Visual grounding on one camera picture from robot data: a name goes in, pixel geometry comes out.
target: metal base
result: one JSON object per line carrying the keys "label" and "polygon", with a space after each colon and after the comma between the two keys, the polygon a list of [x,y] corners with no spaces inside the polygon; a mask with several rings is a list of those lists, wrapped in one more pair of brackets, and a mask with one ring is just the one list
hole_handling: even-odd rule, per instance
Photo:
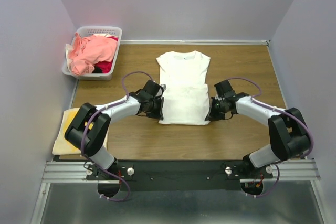
{"label": "metal base", "polygon": [[[44,175],[42,178],[42,184],[38,199],[36,201],[33,218],[31,223],[40,223],[43,212],[45,209],[45,204],[47,202],[47,197],[49,193],[49,188],[51,183],[114,183],[118,184],[118,180],[87,180],[87,169],[84,168],[84,162],[48,162],[45,167]],[[279,164],[280,168],[280,181],[311,181],[313,183],[313,189],[315,195],[318,194],[317,201],[323,202],[323,195],[320,194],[318,190],[320,175],[318,173],[316,164],[314,160],[292,160],[286,161]],[[276,168],[272,166],[273,178],[266,178],[264,181],[275,181],[278,174]],[[149,175],[149,179],[145,182],[150,185],[153,181],[159,180],[159,178],[153,177],[154,175]],[[204,182],[208,182],[208,175],[204,177]],[[249,182],[251,179],[242,178],[240,182]],[[320,211],[324,219],[325,224],[329,224],[328,215],[325,209],[321,209],[321,204],[319,203]]]}
{"label": "metal base", "polygon": [[[272,185],[264,182],[265,191]],[[323,224],[310,182],[280,182],[256,199],[242,191],[134,191],[122,203],[99,198],[97,184],[52,184],[42,223]]]}

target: red cloth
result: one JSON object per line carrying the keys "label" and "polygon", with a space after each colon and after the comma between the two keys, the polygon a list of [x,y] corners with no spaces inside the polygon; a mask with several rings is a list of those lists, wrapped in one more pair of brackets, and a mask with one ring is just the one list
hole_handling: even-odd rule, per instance
{"label": "red cloth", "polygon": [[114,40],[118,41],[118,37],[115,37],[115,36],[111,36],[111,37],[108,37],[108,38],[111,38],[111,39],[114,39]]}
{"label": "red cloth", "polygon": [[[111,37],[107,37],[107,38],[111,38],[111,39],[114,39],[116,41],[118,41],[118,37],[115,37],[115,36],[111,36]],[[108,73],[111,71],[111,68],[112,68],[112,62],[108,62],[108,61],[101,61],[97,64],[95,64],[96,67],[100,68],[102,73]]]}

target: white t-shirt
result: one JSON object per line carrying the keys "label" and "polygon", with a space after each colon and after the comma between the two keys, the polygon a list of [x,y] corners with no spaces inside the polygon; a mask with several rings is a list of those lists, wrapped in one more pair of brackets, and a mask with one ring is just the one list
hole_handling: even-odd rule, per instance
{"label": "white t-shirt", "polygon": [[210,57],[198,52],[166,52],[159,56],[163,93],[161,124],[206,125],[209,112],[208,86],[205,84]]}

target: clothes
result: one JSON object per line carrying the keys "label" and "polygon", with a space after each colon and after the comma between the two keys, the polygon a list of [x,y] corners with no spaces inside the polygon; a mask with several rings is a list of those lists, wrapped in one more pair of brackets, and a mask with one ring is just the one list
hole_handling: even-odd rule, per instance
{"label": "clothes", "polygon": [[[118,41],[118,37],[111,36],[110,34],[109,34],[108,38],[114,39],[115,41]],[[96,67],[101,69],[101,72],[96,72]],[[111,62],[101,61],[101,62],[95,64],[94,72],[92,72],[92,73],[108,73],[108,72],[110,72],[111,68],[112,68],[112,61]]]}
{"label": "clothes", "polygon": [[207,125],[209,113],[208,85],[167,84],[163,93],[163,120],[160,124]]}
{"label": "clothes", "polygon": [[167,52],[157,58],[163,93],[161,124],[206,125],[209,113],[205,84],[210,57],[198,52]]}
{"label": "clothes", "polygon": [[95,64],[94,67],[100,68],[102,73],[108,73],[108,72],[110,72],[110,70],[112,68],[112,61],[111,62],[101,61],[101,62]]}
{"label": "clothes", "polygon": [[[62,124],[52,149],[53,155],[80,154],[80,150],[78,150],[64,138],[65,131],[69,127],[71,121],[74,119],[78,110],[79,108],[75,108],[63,112]],[[105,147],[107,147],[108,134],[109,132],[107,131],[103,143],[103,146]]]}
{"label": "clothes", "polygon": [[102,36],[92,35],[81,38],[75,33],[73,50],[68,58],[72,60],[70,67],[72,73],[82,75],[92,73],[94,64],[100,61],[111,62],[113,60],[117,41]]}

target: white wall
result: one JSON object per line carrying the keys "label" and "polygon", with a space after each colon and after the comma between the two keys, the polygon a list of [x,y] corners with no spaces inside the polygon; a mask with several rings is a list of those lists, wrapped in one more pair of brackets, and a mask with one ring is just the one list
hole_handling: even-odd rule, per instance
{"label": "white wall", "polygon": [[336,0],[294,0],[270,52],[288,105],[316,139],[312,156],[336,220]]}
{"label": "white wall", "polygon": [[293,0],[62,0],[73,23],[123,39],[270,39]]}
{"label": "white wall", "polygon": [[30,223],[74,81],[61,72],[75,30],[61,0],[0,0],[0,223]]}

